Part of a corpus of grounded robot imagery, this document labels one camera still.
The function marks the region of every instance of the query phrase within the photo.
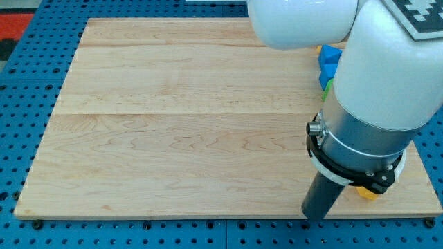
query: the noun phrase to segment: wood grain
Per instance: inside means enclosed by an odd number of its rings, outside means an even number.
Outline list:
[[[20,219],[303,219],[321,108],[315,49],[248,19],[90,19],[15,208]],[[328,219],[437,216],[413,145],[376,201]]]

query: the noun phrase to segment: green block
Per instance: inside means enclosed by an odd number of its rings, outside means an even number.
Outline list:
[[[334,83],[334,79],[330,79],[330,80],[327,82],[327,84],[326,84],[326,88],[325,88],[325,91],[323,92],[323,96],[321,96],[321,99],[322,99],[323,101],[326,100],[326,96],[327,96],[327,94],[329,93],[329,90],[330,90],[331,87],[332,87],[332,83]]]

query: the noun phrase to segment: blue pegboard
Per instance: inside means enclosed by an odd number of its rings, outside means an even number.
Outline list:
[[[246,17],[244,5],[43,0],[0,74],[0,248],[439,248],[443,220],[32,221],[12,215],[89,17]],[[415,139],[443,200],[443,109]]]

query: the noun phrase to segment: wooden cutting board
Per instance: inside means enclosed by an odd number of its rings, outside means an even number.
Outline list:
[[[248,19],[90,19],[21,193],[19,219],[303,219],[316,173],[316,51],[278,51]],[[413,145],[376,201],[328,219],[437,216]]]

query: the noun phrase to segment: red surface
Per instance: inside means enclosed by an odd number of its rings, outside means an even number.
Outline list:
[[[0,14],[0,40],[20,40],[34,14]]]

